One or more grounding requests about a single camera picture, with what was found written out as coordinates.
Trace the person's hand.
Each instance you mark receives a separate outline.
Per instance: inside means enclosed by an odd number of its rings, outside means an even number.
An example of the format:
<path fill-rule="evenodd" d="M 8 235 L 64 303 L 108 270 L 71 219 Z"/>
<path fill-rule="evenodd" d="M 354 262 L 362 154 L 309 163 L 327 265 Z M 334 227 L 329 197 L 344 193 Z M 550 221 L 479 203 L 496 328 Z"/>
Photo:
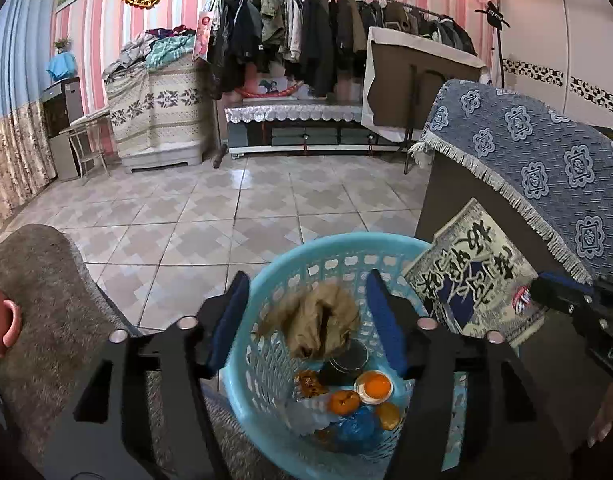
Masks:
<path fill-rule="evenodd" d="M 603 397 L 599 411 L 587 433 L 587 446 L 593 448 L 595 443 L 603 442 L 613 429 L 613 382 Z"/>

